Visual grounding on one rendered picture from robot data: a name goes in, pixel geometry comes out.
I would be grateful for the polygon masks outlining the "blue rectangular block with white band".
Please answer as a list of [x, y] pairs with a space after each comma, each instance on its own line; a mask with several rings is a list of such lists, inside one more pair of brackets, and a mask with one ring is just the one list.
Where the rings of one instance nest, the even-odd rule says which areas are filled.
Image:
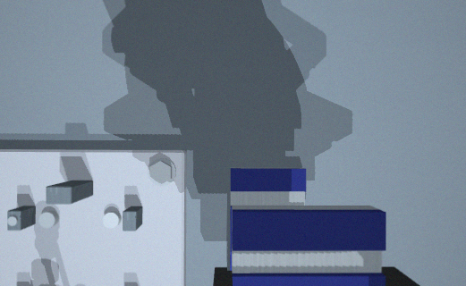
[[232, 206], [305, 206], [305, 168], [231, 168], [230, 271]]

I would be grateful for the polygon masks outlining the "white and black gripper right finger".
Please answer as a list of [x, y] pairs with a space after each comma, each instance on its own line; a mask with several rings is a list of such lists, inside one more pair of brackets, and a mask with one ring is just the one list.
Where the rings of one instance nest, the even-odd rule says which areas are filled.
[[386, 276], [386, 286], [419, 286], [393, 266], [382, 267], [382, 274]]

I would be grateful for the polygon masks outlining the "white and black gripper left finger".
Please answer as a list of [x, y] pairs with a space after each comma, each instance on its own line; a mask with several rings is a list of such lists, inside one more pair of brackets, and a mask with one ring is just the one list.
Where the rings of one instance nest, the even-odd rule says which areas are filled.
[[227, 267], [215, 267], [213, 286], [233, 286], [232, 271], [227, 271]]

